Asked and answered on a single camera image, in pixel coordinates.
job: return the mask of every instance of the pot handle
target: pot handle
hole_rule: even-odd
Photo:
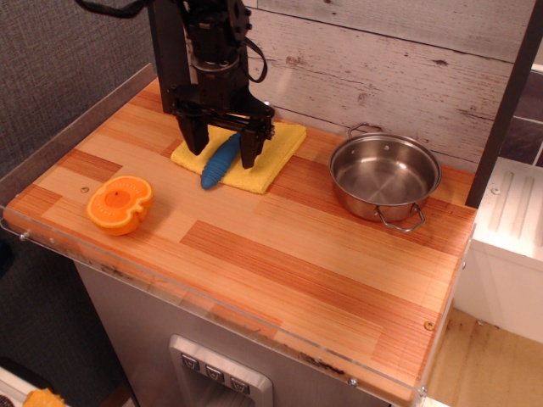
[[[415,225],[413,225],[411,227],[407,227],[407,228],[399,227],[399,226],[396,226],[396,225],[392,225],[391,223],[388,223],[384,219],[383,212],[381,212],[381,209],[379,208],[379,206],[376,206],[375,210],[377,211],[379,217],[381,218],[381,221],[383,222],[383,225],[385,225],[387,227],[391,227],[393,229],[396,229],[397,231],[404,231],[406,233],[410,232],[410,231],[414,231],[415,229],[417,229],[420,225],[422,225],[426,221],[426,218],[424,217],[423,212],[421,211],[420,207],[416,203],[414,203],[413,206],[411,207],[411,211],[416,210],[418,212],[418,216],[421,218],[421,220],[418,223],[416,223]]]
[[[372,123],[366,123],[366,122],[363,122],[363,123],[360,123],[358,125],[354,125],[352,127],[350,127],[348,130],[347,130],[347,134],[349,135],[349,138],[352,138],[353,137],[353,131],[357,131],[358,129],[360,129],[361,127],[363,126],[368,126],[368,127],[375,127],[377,129],[380,129],[380,132],[381,133],[386,133],[387,131],[384,129],[384,127],[382,127],[381,125],[374,125]]]

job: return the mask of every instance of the button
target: button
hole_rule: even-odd
[[[200,364],[195,358],[191,358],[190,356],[186,354],[181,354],[181,357],[183,359],[183,364],[188,367],[189,369],[192,369],[193,371],[199,371],[200,370]]]
[[[230,382],[232,383],[232,388],[237,392],[240,392],[242,394],[249,394],[249,384],[242,382],[235,377],[230,377]]]
[[[205,366],[205,372],[207,376],[216,382],[224,382],[224,375],[221,371],[217,370],[215,367]]]

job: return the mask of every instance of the black metal frame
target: black metal frame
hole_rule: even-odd
[[[475,173],[472,187],[467,196],[466,205],[478,208],[483,200],[484,190],[489,183],[492,170],[500,155],[501,147],[506,139],[507,129],[517,108],[535,56],[543,39],[543,0],[536,0],[529,20],[524,39],[518,50],[515,65],[507,83],[496,114],[494,125],[484,146],[479,167]]]

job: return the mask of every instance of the control panel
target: control panel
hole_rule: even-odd
[[[170,353],[187,407],[273,407],[272,382],[259,372],[179,335]]]

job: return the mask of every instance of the screw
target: screw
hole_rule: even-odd
[[[426,321],[424,322],[424,328],[427,331],[433,331],[435,329],[435,324],[432,321]]]

